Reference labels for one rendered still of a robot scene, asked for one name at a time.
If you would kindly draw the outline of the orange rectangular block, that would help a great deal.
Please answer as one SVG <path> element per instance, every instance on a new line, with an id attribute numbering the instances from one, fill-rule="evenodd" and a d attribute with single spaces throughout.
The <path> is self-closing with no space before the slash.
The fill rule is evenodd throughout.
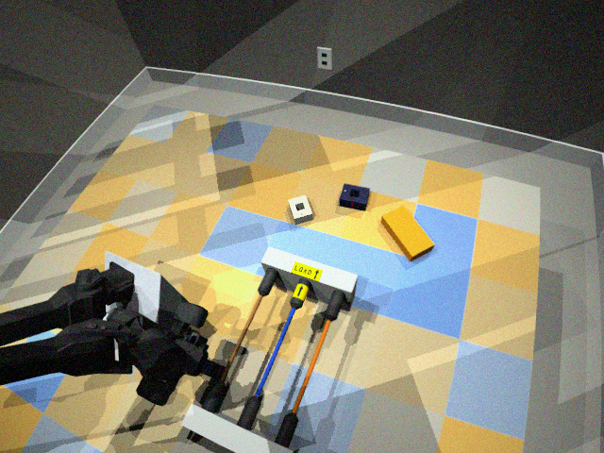
<path id="1" fill-rule="evenodd" d="M 432 240 L 404 206 L 382 215 L 380 222 L 409 261 L 426 254 L 434 247 Z"/>

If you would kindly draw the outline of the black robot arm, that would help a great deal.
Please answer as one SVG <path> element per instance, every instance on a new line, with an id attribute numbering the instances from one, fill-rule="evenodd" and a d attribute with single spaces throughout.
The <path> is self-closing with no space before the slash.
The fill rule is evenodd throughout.
<path id="1" fill-rule="evenodd" d="M 115 262 L 109 269 L 77 271 L 74 283 L 50 299 L 0 313 L 0 386 L 62 373 L 131 375 L 171 380 L 180 372 L 198 377 L 209 358 L 208 339 L 192 332 L 169 337 L 159 325 L 121 305 L 106 316 L 106 305 L 132 298 L 135 275 Z M 52 338 L 6 346 L 48 330 Z M 115 359 L 115 341 L 119 361 Z"/>

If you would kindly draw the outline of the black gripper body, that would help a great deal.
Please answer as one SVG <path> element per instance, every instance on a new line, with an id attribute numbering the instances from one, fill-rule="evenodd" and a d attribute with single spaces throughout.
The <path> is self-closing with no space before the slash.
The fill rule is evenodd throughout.
<path id="1" fill-rule="evenodd" d="M 196 328 L 201 328 L 204 326 L 207 316 L 208 311 L 203 307 L 183 301 L 176 309 L 175 316 L 173 317 L 176 322 L 174 322 L 171 331 L 161 327 L 160 325 L 159 329 L 169 337 L 172 335 L 172 333 L 175 335 L 180 334 L 184 337 L 186 335 L 190 336 L 193 332 L 190 325 Z M 164 381 L 158 381 L 154 377 L 148 379 L 143 377 L 139 383 L 139 387 L 136 389 L 136 392 L 139 396 L 145 398 L 146 400 L 156 405 L 164 406 L 172 393 L 172 385 Z"/>

